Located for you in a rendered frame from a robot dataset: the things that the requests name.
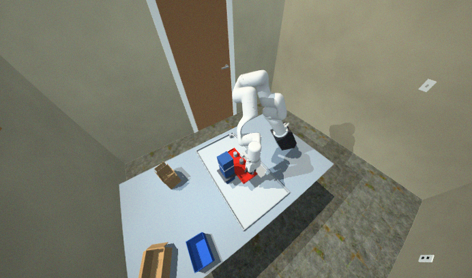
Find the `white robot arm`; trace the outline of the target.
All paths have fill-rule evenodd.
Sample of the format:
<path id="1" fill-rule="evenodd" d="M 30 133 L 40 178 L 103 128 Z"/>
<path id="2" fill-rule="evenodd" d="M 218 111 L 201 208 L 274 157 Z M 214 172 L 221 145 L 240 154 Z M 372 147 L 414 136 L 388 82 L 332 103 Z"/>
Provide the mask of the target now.
<path id="1" fill-rule="evenodd" d="M 243 117 L 237 126 L 237 140 L 240 146 L 248 146 L 247 150 L 240 153 L 241 158 L 247 157 L 246 161 L 252 164 L 259 162 L 261 156 L 261 135 L 258 132 L 242 134 L 241 130 L 245 123 L 258 115 L 256 92 L 261 105 L 264 106 L 263 116 L 274 130 L 274 136 L 285 136 L 289 125 L 282 122 L 287 115 L 284 97 L 281 93 L 271 93 L 269 76 L 265 70 L 242 74 L 237 79 L 233 89 L 233 101 L 242 103 L 243 109 Z"/>

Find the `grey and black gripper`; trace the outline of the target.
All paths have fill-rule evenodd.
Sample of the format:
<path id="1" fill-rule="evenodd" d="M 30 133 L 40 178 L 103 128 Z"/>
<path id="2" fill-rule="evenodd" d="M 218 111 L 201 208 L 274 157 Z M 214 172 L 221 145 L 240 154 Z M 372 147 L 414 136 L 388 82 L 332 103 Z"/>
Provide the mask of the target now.
<path id="1" fill-rule="evenodd" d="M 252 164 L 250 162 L 246 162 L 246 169 L 244 172 L 248 172 L 249 174 L 252 174 L 252 171 L 255 171 L 256 172 L 256 169 L 261 165 L 261 157 L 260 157 L 260 160 L 259 162 L 257 162 L 256 164 Z"/>

